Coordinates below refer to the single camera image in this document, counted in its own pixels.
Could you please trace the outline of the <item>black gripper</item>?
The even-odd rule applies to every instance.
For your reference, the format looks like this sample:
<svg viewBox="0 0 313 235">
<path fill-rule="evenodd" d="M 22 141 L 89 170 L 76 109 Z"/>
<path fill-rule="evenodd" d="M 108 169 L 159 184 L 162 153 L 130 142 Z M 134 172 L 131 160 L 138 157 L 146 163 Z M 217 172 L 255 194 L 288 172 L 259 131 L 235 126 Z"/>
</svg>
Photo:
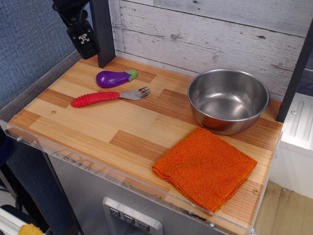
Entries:
<svg viewBox="0 0 313 235">
<path fill-rule="evenodd" d="M 84 9 L 88 0 L 53 0 L 53 10 L 57 11 L 66 26 L 72 43 L 83 59 L 90 59 L 101 49 Z"/>
</svg>

